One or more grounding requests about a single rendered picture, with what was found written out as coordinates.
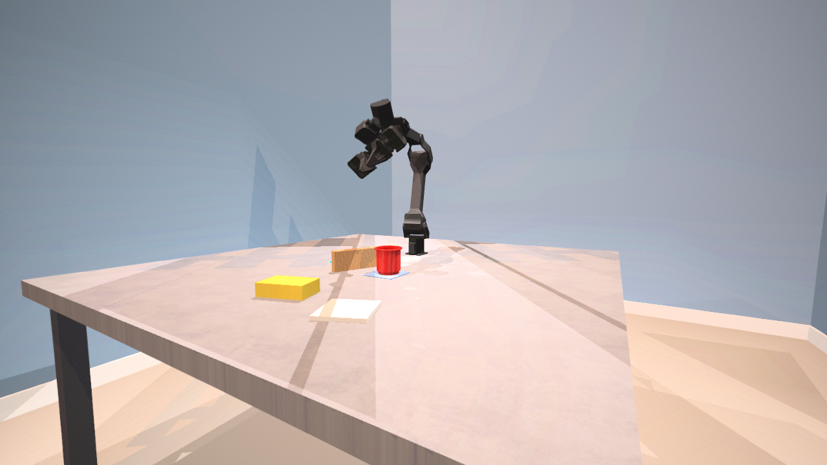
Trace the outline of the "yellow flat block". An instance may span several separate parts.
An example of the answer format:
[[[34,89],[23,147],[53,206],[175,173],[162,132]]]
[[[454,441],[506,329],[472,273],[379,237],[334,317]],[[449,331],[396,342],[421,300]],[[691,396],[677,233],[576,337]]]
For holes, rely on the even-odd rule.
[[[304,300],[321,291],[320,278],[272,276],[256,282],[256,296]]]

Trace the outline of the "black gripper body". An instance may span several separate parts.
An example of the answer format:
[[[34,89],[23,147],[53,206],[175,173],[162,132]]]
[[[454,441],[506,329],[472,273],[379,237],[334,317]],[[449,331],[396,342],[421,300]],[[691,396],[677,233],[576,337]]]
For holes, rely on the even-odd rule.
[[[382,133],[382,136],[383,136],[383,140],[381,140],[381,141],[384,143],[385,147],[387,147],[389,149],[389,151],[391,151],[391,153],[393,151],[395,151],[395,148],[396,148],[397,152],[401,151],[402,149],[405,148],[405,145],[407,144],[406,138],[394,126],[390,126],[388,129],[384,130],[384,132]],[[369,158],[370,154],[372,153],[372,145],[369,144],[364,149],[367,150],[367,151],[363,152],[364,155],[366,155]],[[349,160],[348,166],[351,168],[351,170],[353,170],[355,172],[355,174],[357,176],[359,176],[361,179],[363,179],[364,177],[368,176],[370,172],[362,173],[359,170],[359,167],[360,167],[361,163],[359,163],[359,161],[357,161],[357,155],[355,155],[352,159]]]

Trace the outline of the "red cup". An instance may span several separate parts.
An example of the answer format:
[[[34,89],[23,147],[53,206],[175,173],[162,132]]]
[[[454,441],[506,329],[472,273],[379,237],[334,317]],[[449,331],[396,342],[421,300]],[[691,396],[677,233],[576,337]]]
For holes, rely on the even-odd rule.
[[[401,271],[401,246],[378,246],[376,250],[376,271],[383,276],[395,276]]]

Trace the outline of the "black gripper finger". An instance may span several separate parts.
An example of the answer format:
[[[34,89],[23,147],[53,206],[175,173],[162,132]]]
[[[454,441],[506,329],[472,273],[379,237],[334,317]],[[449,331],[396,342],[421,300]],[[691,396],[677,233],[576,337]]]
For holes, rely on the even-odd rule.
[[[370,145],[372,145],[372,153],[366,163],[366,166],[369,168],[385,161],[389,161],[390,157],[393,156],[391,151],[385,147],[384,143],[380,139],[376,139]]]
[[[364,153],[362,151],[359,155],[357,155],[357,161],[359,161],[359,163],[361,163],[360,167],[359,167],[359,170],[362,173],[364,173],[364,172],[373,172],[374,170],[376,170],[376,166],[370,167],[370,168],[366,166],[366,163],[367,163],[368,159],[369,158],[366,155],[364,155]]]

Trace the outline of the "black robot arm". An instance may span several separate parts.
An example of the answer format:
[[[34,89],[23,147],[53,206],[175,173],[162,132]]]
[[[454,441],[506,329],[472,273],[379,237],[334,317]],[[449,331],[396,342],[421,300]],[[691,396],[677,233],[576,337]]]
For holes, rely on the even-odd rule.
[[[405,253],[405,255],[421,256],[428,254],[428,251],[424,251],[424,239],[429,238],[430,232],[423,214],[423,201],[426,173],[430,171],[432,164],[431,147],[425,142],[422,134],[410,128],[410,123],[406,119],[393,116],[389,98],[382,98],[378,102],[370,103],[370,108],[374,118],[363,121],[355,129],[355,139],[361,141],[367,147],[376,138],[383,140],[382,133],[384,130],[394,126],[406,138],[406,142],[410,144],[408,158],[413,171],[413,183],[410,212],[404,215],[404,238],[410,238],[408,253]],[[412,151],[412,145],[421,145],[424,150]],[[423,234],[424,236],[410,234]]]

